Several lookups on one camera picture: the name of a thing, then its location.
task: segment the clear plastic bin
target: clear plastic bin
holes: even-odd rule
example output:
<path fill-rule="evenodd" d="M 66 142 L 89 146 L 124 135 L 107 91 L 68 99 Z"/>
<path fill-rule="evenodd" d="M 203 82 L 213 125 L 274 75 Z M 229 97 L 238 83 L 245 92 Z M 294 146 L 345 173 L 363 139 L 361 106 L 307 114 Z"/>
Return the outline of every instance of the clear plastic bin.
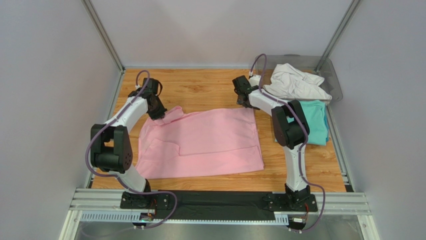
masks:
<path fill-rule="evenodd" d="M 323 77 L 325 80 L 320 85 L 322 89 L 332 96 L 331 100 L 319 99 L 326 104 L 330 102 L 338 102 L 342 100 L 342 89 L 340 88 L 339 80 L 336 75 L 336 71 L 333 67 L 333 63 L 330 59 L 324 59 L 324 64 L 319 71 L 316 71 L 316 67 L 320 62 L 320 56 L 300 56 L 300 55 L 268 55 L 266 63 L 266 71 L 263 79 L 264 85 L 271 84 L 271 75 L 277 64 L 290 64 L 300 71 L 316 74 Z M 256 73 L 262 74 L 265 59 L 261 57 L 256 64 Z M 293 100 L 294 98 L 283 98 L 285 100 Z M 312 99 L 297 99 L 300 101 L 312 101 Z"/>

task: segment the white wall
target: white wall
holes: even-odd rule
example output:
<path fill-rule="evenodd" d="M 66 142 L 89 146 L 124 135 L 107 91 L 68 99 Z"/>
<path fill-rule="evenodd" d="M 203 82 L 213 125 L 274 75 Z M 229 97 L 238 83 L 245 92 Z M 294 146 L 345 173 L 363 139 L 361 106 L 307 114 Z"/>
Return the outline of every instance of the white wall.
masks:
<path fill-rule="evenodd" d="M 93 0 L 125 66 L 247 68 L 321 56 L 351 0 Z"/>
<path fill-rule="evenodd" d="M 425 239 L 426 1 L 363 1 L 331 59 L 356 189 L 382 240 Z"/>
<path fill-rule="evenodd" d="M 79 0 L 0 7 L 0 239 L 58 239 L 119 74 Z"/>

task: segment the blue cloth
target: blue cloth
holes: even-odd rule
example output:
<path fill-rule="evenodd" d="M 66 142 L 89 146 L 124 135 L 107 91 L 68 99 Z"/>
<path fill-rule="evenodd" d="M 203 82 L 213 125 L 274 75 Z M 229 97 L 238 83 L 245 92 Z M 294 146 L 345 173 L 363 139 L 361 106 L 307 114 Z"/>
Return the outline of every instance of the blue cloth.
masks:
<path fill-rule="evenodd" d="M 327 122 L 326 104 L 320 100 L 301 101 L 300 105 L 309 125 L 309 136 L 307 143 L 325 146 L 329 141 L 329 124 Z"/>

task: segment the white towel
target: white towel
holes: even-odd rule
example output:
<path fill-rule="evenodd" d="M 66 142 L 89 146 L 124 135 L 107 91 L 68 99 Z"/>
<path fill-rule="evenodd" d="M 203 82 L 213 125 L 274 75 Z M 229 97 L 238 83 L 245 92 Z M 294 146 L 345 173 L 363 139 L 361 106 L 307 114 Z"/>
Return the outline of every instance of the white towel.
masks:
<path fill-rule="evenodd" d="M 270 85 L 263 88 L 281 99 L 331 100 L 332 96 L 321 87 L 324 78 L 297 70 L 292 65 L 277 64 L 270 78 Z"/>

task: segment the wood grain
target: wood grain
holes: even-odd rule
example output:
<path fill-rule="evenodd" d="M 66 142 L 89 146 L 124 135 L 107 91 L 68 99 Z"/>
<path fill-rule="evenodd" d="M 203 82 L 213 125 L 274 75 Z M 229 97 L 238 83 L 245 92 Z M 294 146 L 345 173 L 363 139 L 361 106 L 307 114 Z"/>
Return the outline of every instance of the wood grain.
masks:
<path fill-rule="evenodd" d="M 138 69 L 127 70 L 115 106 L 116 113 L 126 102 L 128 94 L 135 90 Z M 151 69 L 151 77 L 163 85 L 160 99 L 167 109 L 181 106 L 185 113 L 207 111 L 217 108 L 239 108 L 236 105 L 232 79 L 247 75 L 247 69 Z M 133 155 L 138 156 L 139 131 L 148 115 L 145 114 L 130 132 Z M 205 191 L 284 191 L 287 171 L 284 152 L 274 142 L 271 118 L 263 111 L 255 111 L 257 130 L 262 151 L 264 170 L 240 174 L 149 179 L 152 189 L 205 190 Z M 333 143 L 327 146 L 306 147 L 306 175 L 328 192 L 346 192 Z M 95 177 L 93 188 L 121 189 L 112 177 Z M 320 192 L 313 187 L 313 192 Z"/>

